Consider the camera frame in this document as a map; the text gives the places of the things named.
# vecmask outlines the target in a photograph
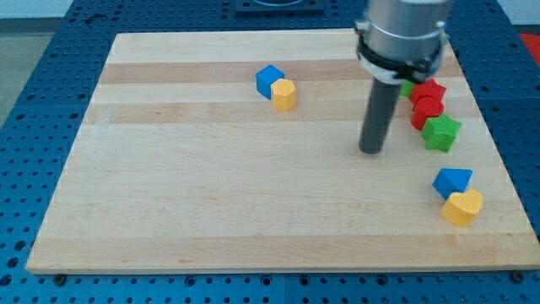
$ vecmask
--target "perforated metal surface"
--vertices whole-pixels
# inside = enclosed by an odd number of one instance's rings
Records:
[[[68,276],[60,286],[28,274],[24,263],[116,33],[348,27],[365,3],[329,0],[324,14],[238,17],[232,5],[75,0],[0,131],[0,303],[540,302],[538,271]],[[540,71],[495,0],[456,0],[448,33],[538,234]]]

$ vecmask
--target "blue cube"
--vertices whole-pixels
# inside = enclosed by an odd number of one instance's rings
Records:
[[[442,168],[433,182],[433,187],[444,199],[448,199],[454,192],[464,193],[472,175],[473,171],[470,169]]]
[[[269,100],[272,99],[272,85],[278,79],[284,79],[285,73],[281,72],[278,68],[272,64],[268,65],[264,69],[260,70],[256,75],[256,90],[259,91]]]

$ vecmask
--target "colored block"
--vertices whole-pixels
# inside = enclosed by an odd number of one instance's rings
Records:
[[[413,107],[419,102],[422,97],[433,97],[437,101],[442,101],[445,96],[446,88],[435,82],[434,79],[430,79],[423,84],[415,84],[409,99],[413,103]]]
[[[417,130],[422,131],[425,121],[428,118],[438,117],[444,110],[445,106],[442,102],[435,100],[433,97],[422,97],[414,107],[411,123]]]
[[[442,168],[433,181],[433,187],[444,199],[448,199],[452,193],[465,192],[472,175],[470,169]]]
[[[412,82],[405,80],[405,82],[402,84],[402,90],[399,95],[409,97],[413,91],[413,86],[414,84]]]
[[[272,90],[270,89],[270,86],[276,80],[284,78],[285,73],[270,64],[255,75],[256,90],[270,100],[272,99]]]
[[[272,84],[272,105],[276,110],[289,111],[296,106],[296,86],[290,79],[278,79]]]
[[[442,206],[440,213],[454,225],[467,227],[482,208],[483,198],[478,190],[452,193]]]
[[[443,113],[439,117],[431,117],[424,124],[422,138],[426,149],[439,149],[448,152],[457,137],[457,131],[462,126],[460,122],[451,119]]]

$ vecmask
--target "green star block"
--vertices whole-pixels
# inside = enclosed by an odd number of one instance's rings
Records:
[[[452,144],[454,144],[457,130],[459,130],[461,126],[461,122],[451,119],[445,113],[439,117],[428,118],[422,129],[422,138],[425,140],[425,148],[439,149],[448,152]]]
[[[402,85],[402,91],[399,93],[401,96],[410,97],[413,92],[414,84],[408,80],[405,80]]]

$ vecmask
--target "heart-shaped block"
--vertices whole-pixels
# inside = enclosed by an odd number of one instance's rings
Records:
[[[442,206],[442,216],[454,225],[467,227],[482,209],[483,198],[478,190],[452,193]]]

